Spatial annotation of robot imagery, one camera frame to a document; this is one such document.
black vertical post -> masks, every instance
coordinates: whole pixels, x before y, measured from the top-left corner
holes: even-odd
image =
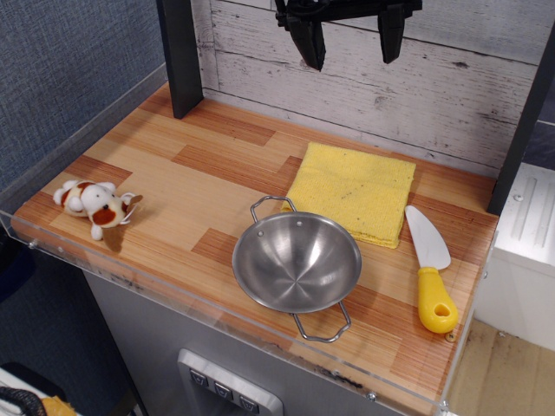
[[[555,74],[555,24],[552,32],[547,40],[544,54],[539,62],[538,71],[530,88],[530,94],[526,100],[526,104],[522,109],[519,124],[514,132],[513,142],[509,147],[509,151],[505,157],[505,163],[501,167],[497,183],[493,189],[492,199],[490,200],[487,211],[492,214],[500,215],[505,206],[509,192],[513,187],[514,179],[519,171],[520,163],[524,157],[524,152],[539,113],[543,107],[545,97],[552,84],[553,75]]]
[[[191,0],[156,0],[173,117],[181,119],[202,101]]]

wood grain pattern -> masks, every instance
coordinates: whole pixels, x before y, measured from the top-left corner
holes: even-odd
[[[473,320],[448,400],[461,416],[553,414],[555,351]]]
[[[325,23],[317,73],[266,1],[193,2],[193,13],[205,97],[491,177],[555,18],[551,0],[431,0],[391,65],[374,16]]]
[[[252,0],[231,1],[255,5]],[[256,6],[269,9],[266,1],[256,2]],[[276,10],[273,1],[271,10]],[[554,17],[551,0],[526,3],[518,0],[453,0],[448,5],[441,0],[426,0],[423,10],[416,11],[405,22],[404,35],[410,39],[537,65]],[[336,24],[377,31],[375,16],[337,21]]]
[[[167,86],[22,206],[12,225],[57,256],[123,279],[184,313],[202,314],[233,336],[271,344],[348,388],[376,390],[384,402],[430,414],[443,396],[458,344],[419,322],[419,265],[406,225],[396,250],[358,244],[362,274],[345,298],[353,326],[329,345],[307,344],[288,314],[257,304],[234,278],[232,250],[252,224],[251,205],[267,193],[287,193],[311,141],[416,163],[409,203],[446,239],[453,262],[442,276],[464,322],[498,220],[485,211],[492,179],[215,101],[204,100],[176,120]],[[107,178],[112,173],[114,179]],[[54,190],[74,176],[113,179],[118,193],[144,196],[126,226],[121,253],[91,240],[87,219],[54,205]],[[278,201],[267,201],[257,214],[264,218],[279,208]],[[302,322],[309,334],[327,336],[344,319],[335,306],[303,315]],[[454,332],[461,330],[459,325]]]

folded cloth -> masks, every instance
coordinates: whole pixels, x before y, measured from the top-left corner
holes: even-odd
[[[333,219],[356,240],[396,248],[416,165],[310,143],[287,197]],[[282,211],[291,208],[284,203]]]

button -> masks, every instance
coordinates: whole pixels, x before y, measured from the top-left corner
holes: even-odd
[[[239,403],[241,403],[241,406],[248,410],[251,413],[254,414],[259,414],[260,411],[258,409],[258,404],[256,401],[252,401],[251,399],[247,399],[244,396],[239,396]]]
[[[192,368],[189,368],[189,372],[191,373],[191,379],[193,379],[195,383],[201,385],[202,387],[208,387],[208,379],[204,374],[199,373]]]
[[[217,381],[214,381],[214,390],[216,390],[216,393],[222,399],[233,401],[233,392],[229,387],[226,387],[223,384],[219,384]]]

toy knife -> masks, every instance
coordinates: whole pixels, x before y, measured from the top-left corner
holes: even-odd
[[[405,208],[408,228],[420,263],[418,270],[418,315],[424,327],[436,334],[454,329],[459,312],[441,280],[439,270],[451,264],[445,241],[424,214],[412,205]]]

